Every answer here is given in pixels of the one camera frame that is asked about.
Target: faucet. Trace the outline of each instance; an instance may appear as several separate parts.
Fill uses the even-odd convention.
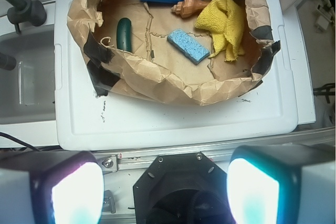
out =
[[[6,0],[13,7],[8,9],[7,17],[9,22],[14,24],[15,31],[20,34],[19,23],[30,22],[33,26],[41,26],[47,19],[47,13],[44,10],[41,1],[31,0]]]

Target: sink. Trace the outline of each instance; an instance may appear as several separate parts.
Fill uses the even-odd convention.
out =
[[[55,120],[54,25],[4,34],[0,52],[17,62],[0,69],[0,124]]]

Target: paper bag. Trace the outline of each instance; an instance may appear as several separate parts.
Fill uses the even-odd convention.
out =
[[[182,29],[210,52],[211,34],[194,28],[171,5],[140,0],[73,0],[69,30],[79,45],[97,95],[108,92],[167,104],[208,105],[240,96],[260,84],[280,42],[273,42],[266,0],[234,0],[246,10],[245,55],[225,62],[225,51],[197,66],[167,42]],[[132,22],[132,53],[116,48],[117,24]]]

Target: wooden object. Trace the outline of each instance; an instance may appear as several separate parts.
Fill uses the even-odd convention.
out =
[[[172,12],[180,15],[182,18],[188,18],[196,12],[203,10],[209,2],[203,0],[184,0],[178,2],[172,7]]]

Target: bright light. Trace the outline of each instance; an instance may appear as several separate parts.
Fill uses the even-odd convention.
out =
[[[243,158],[228,167],[227,196],[238,224],[276,224],[279,182]]]
[[[85,163],[51,191],[56,224],[98,223],[104,195],[102,170]]]

